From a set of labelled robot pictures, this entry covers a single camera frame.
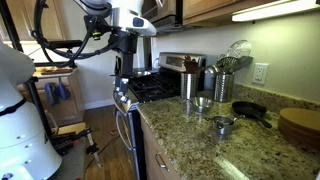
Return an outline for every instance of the stove knob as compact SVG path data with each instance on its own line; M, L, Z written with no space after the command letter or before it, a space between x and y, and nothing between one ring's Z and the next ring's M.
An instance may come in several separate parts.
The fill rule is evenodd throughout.
M127 98L126 96L122 96L122 97L120 98L120 100L121 100L122 102L124 102L124 103L127 103L128 98Z

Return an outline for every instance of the stove burner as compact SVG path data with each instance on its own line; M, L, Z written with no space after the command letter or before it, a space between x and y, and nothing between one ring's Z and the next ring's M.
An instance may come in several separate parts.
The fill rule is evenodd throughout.
M129 88L139 102L155 101L180 95L180 85L159 74L131 79Z

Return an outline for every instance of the white wall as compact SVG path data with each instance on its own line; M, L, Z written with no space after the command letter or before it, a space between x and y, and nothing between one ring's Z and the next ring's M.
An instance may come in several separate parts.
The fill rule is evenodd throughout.
M65 30L69 39L82 40L86 34L86 28L83 21L84 11L72 0L60 0L62 4L63 21L65 23ZM84 52L92 52L107 45L109 34L105 34L100 41L90 40ZM139 46L142 46L142 40L138 41ZM38 49L38 45L24 45L24 52L26 54L31 53L35 49ZM143 52L141 49L137 50L137 54L134 57L134 67L143 67ZM50 53L54 61L66 60L54 53ZM114 51L94 56L85 60L76 61L79 68L79 82L84 98L85 108L95 108L113 104L112 91L114 77L113 74L115 57L119 56ZM47 62L41 50L36 51L31 58L35 59L35 62Z
M236 73L235 82L320 102L320 12L308 12L268 20L202 28L152 41L153 59L159 52L189 52L207 55L215 64L219 54L237 40L252 44L253 63ZM253 84L254 63L268 63L266 84ZM206 75L210 88L210 75Z

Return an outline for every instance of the black skillet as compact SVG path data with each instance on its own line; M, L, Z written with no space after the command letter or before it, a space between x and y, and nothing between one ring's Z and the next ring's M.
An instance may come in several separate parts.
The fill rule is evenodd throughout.
M235 113L245 115L248 118L258 119L266 128L271 128L272 125L262 118L267 112L267 108L259 104L237 101L232 103L232 108Z

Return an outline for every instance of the blue object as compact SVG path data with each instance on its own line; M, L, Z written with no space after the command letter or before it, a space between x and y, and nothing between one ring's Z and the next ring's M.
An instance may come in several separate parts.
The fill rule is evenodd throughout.
M52 83L52 82L46 83L44 85L44 91L46 94L47 103L49 105L55 105L55 104L59 103L59 98L55 93L56 87L55 87L54 83Z
M55 89L55 94L63 100L67 100L71 96L70 91L62 84L62 82L60 82Z

